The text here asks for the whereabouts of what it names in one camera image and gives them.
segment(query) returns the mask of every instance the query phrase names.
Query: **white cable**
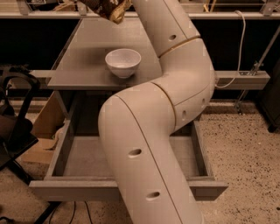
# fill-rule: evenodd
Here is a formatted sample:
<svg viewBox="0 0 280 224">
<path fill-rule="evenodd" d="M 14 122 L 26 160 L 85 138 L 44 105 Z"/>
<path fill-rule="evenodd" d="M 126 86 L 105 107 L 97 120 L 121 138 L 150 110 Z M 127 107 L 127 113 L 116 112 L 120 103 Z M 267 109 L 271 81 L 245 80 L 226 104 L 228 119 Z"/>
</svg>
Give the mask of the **white cable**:
<svg viewBox="0 0 280 224">
<path fill-rule="evenodd" d="M 243 16 L 243 14 L 239 10 L 236 10 L 235 13 L 240 15 L 242 17 L 242 20 L 243 20 L 243 30 L 242 30 L 242 35 L 241 35 L 241 44 L 240 44 L 240 47 L 239 47 L 238 67 L 237 67 L 237 71 L 236 71 L 236 75 L 237 75 L 237 74 L 239 74 L 240 64 L 241 64 L 241 61 L 242 61 L 242 45 L 243 45 L 243 39 L 244 39 L 245 30 L 246 30 L 246 21 L 245 21 L 245 17 Z M 234 82 L 235 78 L 236 78 L 236 76 L 225 86 L 218 86 L 217 84 L 215 86 L 217 88 L 226 88 Z"/>
</svg>

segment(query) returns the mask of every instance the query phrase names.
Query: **floor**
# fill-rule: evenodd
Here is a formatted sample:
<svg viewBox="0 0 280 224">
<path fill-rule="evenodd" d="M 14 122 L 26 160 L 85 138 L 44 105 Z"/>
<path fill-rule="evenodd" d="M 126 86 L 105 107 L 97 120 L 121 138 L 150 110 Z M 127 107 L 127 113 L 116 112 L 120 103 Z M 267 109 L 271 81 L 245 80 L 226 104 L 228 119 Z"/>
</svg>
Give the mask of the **floor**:
<svg viewBox="0 0 280 224">
<path fill-rule="evenodd" d="M 277 224 L 280 220 L 280 130 L 269 133 L 267 122 L 251 101 L 242 104 L 242 112 L 238 115 L 231 101 L 212 101 L 200 118 L 214 176 L 228 182 L 229 187 L 215 201 L 198 204 L 206 223 Z M 20 159 L 19 163 L 36 179 L 42 179 L 48 167 Z M 122 201 L 87 204 L 93 223 L 132 223 Z M 15 223 L 33 223 L 46 207 L 47 203 L 34 196 L 9 170 L 0 172 L 0 217 L 7 216 Z M 74 202 L 62 203 L 51 223 L 69 223 L 73 211 Z M 72 223 L 90 223 L 84 202 L 75 203 Z"/>
</svg>

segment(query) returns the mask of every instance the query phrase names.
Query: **white robotic arm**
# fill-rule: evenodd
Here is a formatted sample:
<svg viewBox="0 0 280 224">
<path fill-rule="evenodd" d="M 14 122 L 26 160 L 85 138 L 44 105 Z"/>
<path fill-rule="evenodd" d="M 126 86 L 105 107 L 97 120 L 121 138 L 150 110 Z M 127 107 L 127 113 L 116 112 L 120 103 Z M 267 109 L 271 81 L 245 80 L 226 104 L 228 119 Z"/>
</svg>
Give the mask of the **white robotic arm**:
<svg viewBox="0 0 280 224">
<path fill-rule="evenodd" d="M 204 223 L 169 143 L 209 103 L 215 73 L 178 0 L 134 0 L 163 76 L 109 98 L 101 143 L 134 223 Z"/>
</svg>

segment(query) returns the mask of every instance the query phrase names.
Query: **cardboard box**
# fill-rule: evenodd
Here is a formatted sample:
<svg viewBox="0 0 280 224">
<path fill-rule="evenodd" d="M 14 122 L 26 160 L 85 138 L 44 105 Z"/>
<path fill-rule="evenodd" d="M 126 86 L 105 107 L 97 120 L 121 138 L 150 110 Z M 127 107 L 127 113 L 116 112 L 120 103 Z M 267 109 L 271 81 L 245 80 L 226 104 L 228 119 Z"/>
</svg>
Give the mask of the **cardboard box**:
<svg viewBox="0 0 280 224">
<path fill-rule="evenodd" d="M 31 133 L 38 138 L 38 142 L 21 156 L 21 160 L 50 164 L 64 120 L 65 117 L 55 94 L 52 94 L 33 124 Z"/>
</svg>

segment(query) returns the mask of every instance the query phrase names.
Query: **screw hole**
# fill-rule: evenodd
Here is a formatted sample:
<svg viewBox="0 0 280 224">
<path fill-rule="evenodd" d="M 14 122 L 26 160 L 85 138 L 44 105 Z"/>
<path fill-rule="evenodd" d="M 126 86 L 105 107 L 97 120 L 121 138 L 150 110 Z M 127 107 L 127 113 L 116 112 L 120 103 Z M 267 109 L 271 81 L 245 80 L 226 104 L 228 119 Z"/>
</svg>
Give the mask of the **screw hole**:
<svg viewBox="0 0 280 224">
<path fill-rule="evenodd" d="M 169 40 L 172 41 L 172 40 L 174 40 L 175 38 L 176 38 L 176 35 L 171 35 L 171 36 L 169 37 Z"/>
<path fill-rule="evenodd" d="M 149 201 L 155 200 L 156 198 L 159 197 L 159 195 L 160 195 L 160 192 L 152 192 L 147 195 L 146 199 Z"/>
<path fill-rule="evenodd" d="M 139 156 L 141 153 L 142 153 L 142 150 L 140 150 L 140 149 L 132 150 L 129 153 L 129 158 L 135 158 L 135 157 Z"/>
</svg>

